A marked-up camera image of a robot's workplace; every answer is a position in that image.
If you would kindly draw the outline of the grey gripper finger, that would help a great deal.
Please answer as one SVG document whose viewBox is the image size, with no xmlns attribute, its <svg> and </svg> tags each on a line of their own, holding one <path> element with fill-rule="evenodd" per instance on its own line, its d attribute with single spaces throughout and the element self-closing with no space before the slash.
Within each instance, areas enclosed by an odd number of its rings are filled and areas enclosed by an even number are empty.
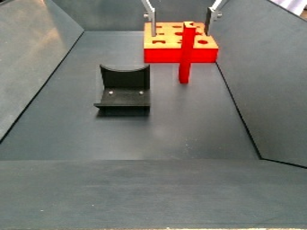
<svg viewBox="0 0 307 230">
<path fill-rule="evenodd" d="M 153 26 L 155 28 L 155 25 L 157 25 L 157 10 L 151 4 L 151 2 L 149 0 L 142 0 L 142 3 L 143 3 L 143 6 L 146 7 L 146 10 L 147 10 L 147 18 L 149 20 L 151 21 L 153 23 Z"/>
<path fill-rule="evenodd" d="M 227 0 L 215 0 L 214 4 L 207 8 L 207 19 L 205 33 L 210 35 L 214 21 L 222 17 L 222 7 L 227 3 Z"/>
</svg>

